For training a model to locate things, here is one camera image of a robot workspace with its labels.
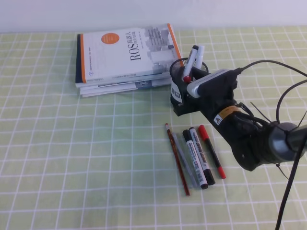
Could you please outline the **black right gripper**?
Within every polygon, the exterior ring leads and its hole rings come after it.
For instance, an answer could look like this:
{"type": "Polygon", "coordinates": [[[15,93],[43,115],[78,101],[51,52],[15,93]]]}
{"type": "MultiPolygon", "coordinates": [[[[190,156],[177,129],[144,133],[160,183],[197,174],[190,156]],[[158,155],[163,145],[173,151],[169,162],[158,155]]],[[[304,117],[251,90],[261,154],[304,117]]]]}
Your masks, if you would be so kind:
{"type": "MultiPolygon", "coordinates": [[[[198,80],[209,73],[192,67],[190,74],[192,80],[198,80]]],[[[234,98],[213,100],[210,97],[185,95],[182,102],[173,98],[173,111],[177,116],[201,112],[230,145],[236,161],[243,169],[253,171],[261,165],[255,139],[264,130],[264,121],[250,112],[242,112],[234,98]]]]}

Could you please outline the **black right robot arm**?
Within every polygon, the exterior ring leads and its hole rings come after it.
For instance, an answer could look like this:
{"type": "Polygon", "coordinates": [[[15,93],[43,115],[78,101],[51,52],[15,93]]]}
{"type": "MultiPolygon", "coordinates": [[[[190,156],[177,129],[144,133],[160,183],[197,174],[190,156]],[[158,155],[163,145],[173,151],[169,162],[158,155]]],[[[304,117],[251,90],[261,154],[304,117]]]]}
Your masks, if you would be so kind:
{"type": "Polygon", "coordinates": [[[262,164],[294,161],[307,150],[307,127],[292,123],[266,122],[243,113],[234,99],[241,68],[214,73],[194,68],[195,81],[182,80],[184,67],[171,67],[171,103],[176,115],[201,112],[226,140],[238,164],[253,171],[262,164]]]}

